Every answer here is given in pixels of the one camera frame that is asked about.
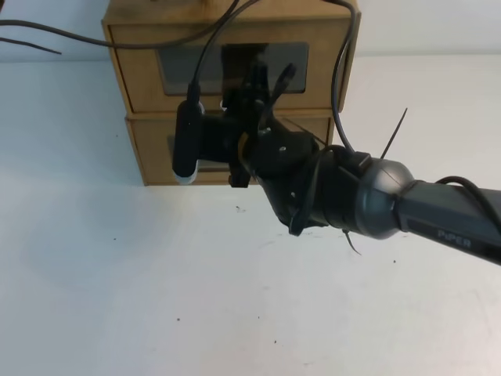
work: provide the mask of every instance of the black robotic arm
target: black robotic arm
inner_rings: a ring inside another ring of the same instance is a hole
[[[501,191],[479,190],[462,178],[426,183],[396,161],[343,146],[320,149],[313,135],[291,132],[273,116],[294,69],[286,68],[271,94],[266,75],[256,62],[241,88],[225,96],[221,117],[196,112],[193,122],[193,112],[178,113],[178,177],[196,173],[198,159],[225,162],[230,185],[247,187],[254,178],[295,236],[314,226],[375,239],[404,231],[501,265]],[[187,132],[194,124],[200,130]],[[196,148],[194,135],[200,135]]]

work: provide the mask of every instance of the white wall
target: white wall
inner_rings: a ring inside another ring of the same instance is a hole
[[[102,38],[107,0],[6,0],[1,18],[37,21]],[[501,52],[499,0],[359,0],[359,55]],[[105,49],[61,37],[2,28],[20,38],[64,52],[62,57],[20,46],[0,45],[0,60],[103,60]]]

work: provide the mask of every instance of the drawer front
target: drawer front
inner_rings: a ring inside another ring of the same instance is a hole
[[[313,133],[321,140],[330,137],[330,120],[325,118],[284,118],[282,123],[292,131],[301,131],[296,125]],[[172,172],[172,150],[175,136],[175,120],[129,121],[132,143],[146,185],[177,184]],[[226,165],[201,163],[195,184],[228,184]]]
[[[236,23],[221,35],[218,44],[307,43],[305,91],[284,94],[276,104],[276,109],[328,109],[330,78],[348,25],[348,20]],[[110,26],[113,41],[123,43],[162,42],[182,38],[198,30],[193,25]],[[206,39],[201,39],[190,45],[203,45],[205,41]],[[182,95],[165,94],[164,74],[157,51],[118,49],[117,64],[124,82],[129,110],[133,114],[176,111],[184,100]],[[341,101],[341,89],[338,92]],[[208,110],[218,110],[221,99],[220,94],[202,96],[202,102]]]

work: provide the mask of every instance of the black cable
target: black cable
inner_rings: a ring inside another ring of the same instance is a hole
[[[407,115],[407,110],[408,110],[408,108],[405,109],[404,114],[400,118],[400,121],[398,122],[397,128],[393,132],[393,135],[391,135],[390,141],[388,142],[388,144],[384,148],[384,152],[381,154],[381,158],[380,159],[384,159],[384,157],[386,157],[387,152],[390,150],[390,146],[393,143],[393,141],[395,140],[395,137],[397,136],[397,133],[400,130],[400,127],[402,126],[402,123],[404,122],[405,116]]]
[[[460,176],[448,176],[444,179],[440,179],[437,181],[437,184],[460,184],[471,196],[475,199],[475,201],[480,205],[481,209],[491,220],[492,224],[496,227],[499,234],[501,234],[501,218],[497,210],[492,206],[491,202],[484,195],[480,188],[478,188],[474,183],[470,180],[462,178]]]
[[[225,30],[225,28],[236,19],[243,11],[245,11],[250,6],[253,6],[256,2],[260,2],[261,0],[249,0],[241,7],[239,7],[235,12],[226,17],[216,28],[215,32],[212,34],[211,38],[207,41],[204,46],[204,50],[200,54],[200,58],[198,59],[198,63],[196,64],[195,73],[193,74],[193,84],[198,84],[200,81],[200,74],[202,69],[204,68],[204,63],[207,58],[207,52],[212,48],[216,40],[219,38],[219,35]]]
[[[339,72],[340,72],[340,67],[341,67],[341,61],[343,60],[343,56],[346,53],[346,50],[351,42],[351,40],[355,36],[355,24],[356,24],[356,9],[355,7],[350,4],[349,2],[345,2],[343,0],[323,0],[324,2],[329,2],[330,4],[334,5],[340,5],[350,11],[350,27],[348,29],[348,33],[346,33],[346,36],[344,37],[343,44],[341,45],[341,50],[339,52],[339,55],[337,55],[337,60],[336,60],[336,65],[334,66],[334,71],[332,74],[332,81],[331,81],[331,86],[330,86],[330,105],[332,107],[332,114],[334,117],[334,123],[336,125],[337,132],[339,133],[339,137],[341,138],[341,142],[343,143],[344,147],[350,152],[354,153],[355,150],[353,149],[353,146],[351,146],[350,142],[348,141],[348,137],[344,133],[343,125],[341,124],[341,119],[339,118],[339,109],[337,107],[337,83],[339,80]]]
[[[99,39],[87,38],[78,34],[70,33],[68,31],[56,29],[55,27],[46,26],[41,23],[22,21],[22,20],[0,20],[0,26],[28,27],[31,29],[57,34],[65,38],[74,39],[75,41],[80,41],[91,45],[100,45],[102,47],[108,47],[111,49],[165,49],[167,47],[184,45],[185,43],[196,41],[197,39],[200,39],[210,34],[213,30],[217,29],[221,24],[226,22],[226,20],[231,16],[233,10],[238,5],[238,2],[239,0],[234,0],[231,6],[228,8],[228,10],[225,12],[225,14],[223,14],[218,21],[213,23],[211,26],[206,27],[202,31],[199,31],[198,33],[195,33],[194,35],[190,35],[188,37],[160,43],[149,43],[149,44],[111,43],[107,41],[101,41]]]
[[[31,47],[32,49],[40,49],[41,51],[46,51],[50,53],[55,53],[56,55],[61,55],[61,52],[54,49],[47,49],[41,45],[34,45],[33,43],[17,41],[16,39],[0,38],[0,42],[10,43],[12,45],[25,45],[26,47]]]

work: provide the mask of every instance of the wooden box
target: wooden box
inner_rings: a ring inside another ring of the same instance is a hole
[[[351,1],[356,7],[356,0]],[[231,2],[110,0],[103,27],[110,42],[165,42],[213,24]],[[331,143],[331,77],[348,31],[349,16],[347,9],[321,0],[261,0],[251,6],[222,33],[215,52],[207,58],[200,81],[201,102],[206,111],[221,111],[224,90],[240,85],[245,63],[260,53],[269,59],[271,86],[288,63],[299,66],[290,92],[276,104],[276,116],[299,119],[301,126]],[[340,109],[348,87],[359,21],[358,13],[355,40],[341,65],[337,88]],[[208,37],[201,38],[174,49],[111,50],[145,184],[175,183],[165,137],[174,135],[175,112],[186,97],[196,58],[207,40]],[[226,184],[227,175],[227,171],[209,166],[199,173],[196,183]]]

